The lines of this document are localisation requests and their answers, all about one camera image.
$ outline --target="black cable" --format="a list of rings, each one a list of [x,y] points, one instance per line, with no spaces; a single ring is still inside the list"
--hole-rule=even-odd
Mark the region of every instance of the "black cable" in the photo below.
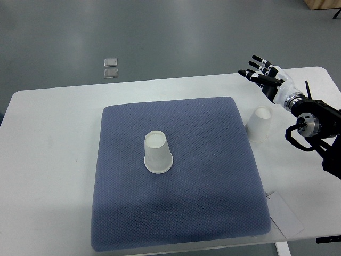
[[[334,20],[336,20],[336,18],[339,16],[340,12],[341,12],[341,8],[340,8],[340,10],[337,11],[337,13],[335,13],[335,15],[333,17]]]
[[[295,140],[292,136],[291,136],[291,132],[293,130],[296,129],[300,129],[302,127],[302,125],[300,124],[295,124],[293,126],[290,126],[289,128],[286,129],[286,140],[289,141],[293,146],[295,146],[296,148],[305,151],[305,152],[311,152],[314,151],[315,149],[313,147],[310,148],[306,148],[303,145],[301,145],[297,140]]]
[[[310,88],[309,88],[309,84],[307,80],[305,81],[305,87],[307,88],[308,99],[312,100],[311,94],[310,94]]]

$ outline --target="white paper cup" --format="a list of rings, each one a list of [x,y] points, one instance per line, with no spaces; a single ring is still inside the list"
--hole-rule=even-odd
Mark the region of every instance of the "white paper cup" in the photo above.
[[[151,131],[144,138],[144,165],[152,173],[167,172],[173,165],[166,136],[161,131]]]
[[[250,141],[263,142],[272,119],[272,110],[267,106],[258,106],[245,125],[245,130]]]

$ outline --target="robotic hand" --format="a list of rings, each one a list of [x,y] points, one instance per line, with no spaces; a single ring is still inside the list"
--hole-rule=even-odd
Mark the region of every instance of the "robotic hand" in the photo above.
[[[281,104],[297,117],[296,124],[287,128],[286,139],[303,151],[316,150],[323,158],[323,169],[341,179],[341,110],[337,111],[321,100],[313,100],[307,81],[308,97],[295,88],[294,81],[280,67],[255,55],[252,58],[260,62],[260,65],[249,62],[258,71],[247,69],[238,73],[256,83],[272,103]],[[295,129],[305,137],[310,148],[302,146],[291,136]],[[322,140],[335,136],[332,145]]]

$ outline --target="gray floor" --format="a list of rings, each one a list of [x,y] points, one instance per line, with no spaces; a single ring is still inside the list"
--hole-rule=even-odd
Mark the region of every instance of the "gray floor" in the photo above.
[[[0,0],[0,113],[20,90],[236,73],[253,54],[282,68],[324,67],[341,88],[336,11],[303,0]],[[103,79],[107,57],[118,58],[118,78]],[[294,256],[341,251],[314,239],[289,247]],[[183,254],[276,252],[268,244]]]

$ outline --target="white table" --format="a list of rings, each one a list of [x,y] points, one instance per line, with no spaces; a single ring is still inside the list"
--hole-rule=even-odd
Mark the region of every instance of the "white table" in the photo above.
[[[287,69],[295,86],[341,108],[341,93],[323,68]],[[304,230],[291,239],[341,234],[341,180],[322,158],[285,140],[295,117],[271,104],[238,74],[85,85],[17,92],[0,126],[0,254],[97,255],[90,245],[92,195],[102,111],[146,101],[231,96],[244,123],[257,105],[273,109],[269,138],[251,143],[265,191],[278,192]],[[296,135],[300,142],[303,138]],[[268,234],[102,253],[123,255],[272,243]]]

